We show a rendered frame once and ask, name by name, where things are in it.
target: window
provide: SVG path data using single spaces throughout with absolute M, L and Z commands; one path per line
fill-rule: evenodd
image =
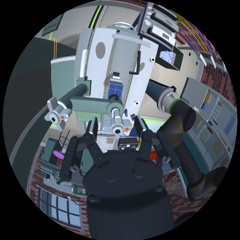
M 81 228 L 79 206 L 39 188 L 39 208 L 50 218 L 68 226 Z

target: clamp knob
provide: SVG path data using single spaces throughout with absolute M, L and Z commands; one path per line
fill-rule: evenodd
M 59 131 L 63 131 L 66 123 L 65 121 L 70 117 L 71 109 L 62 109 L 55 97 L 48 100 L 49 113 L 44 117 L 46 121 L 51 121 L 57 125 Z

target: yellow stripe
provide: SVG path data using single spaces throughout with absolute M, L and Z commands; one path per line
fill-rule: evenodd
M 206 177 L 208 179 L 208 183 L 209 183 L 210 189 L 211 189 L 211 191 L 213 191 L 213 186 L 211 184 L 211 180 L 210 180 L 210 177 L 208 176 L 208 174 L 206 175 Z
M 181 131 L 181 133 L 183 133 L 184 130 L 181 128 L 181 126 L 178 124 L 178 122 L 172 116 L 170 118 L 175 123 L 175 125 L 178 127 L 178 129 Z
M 198 184 L 195 188 L 189 188 L 189 190 L 194 190 L 196 188 L 199 188 L 204 183 L 205 180 L 206 180 L 206 176 L 204 177 L 204 179 L 202 180 L 202 182 L 200 184 Z
M 180 134 L 174 141 L 172 141 L 171 145 L 173 146 L 181 137 L 183 137 L 182 134 Z

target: white tube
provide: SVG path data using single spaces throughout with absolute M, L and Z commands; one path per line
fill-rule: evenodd
M 82 51 L 81 68 L 80 68 L 80 77 L 81 78 L 85 77 L 87 56 L 88 56 L 88 50 L 84 49 Z

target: pink disc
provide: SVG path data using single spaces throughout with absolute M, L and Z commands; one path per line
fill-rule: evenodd
M 55 156 L 57 156 L 58 158 L 60 158 L 60 159 L 64 159 L 64 154 L 62 152 L 60 152 L 60 151 L 54 150 L 53 154 Z

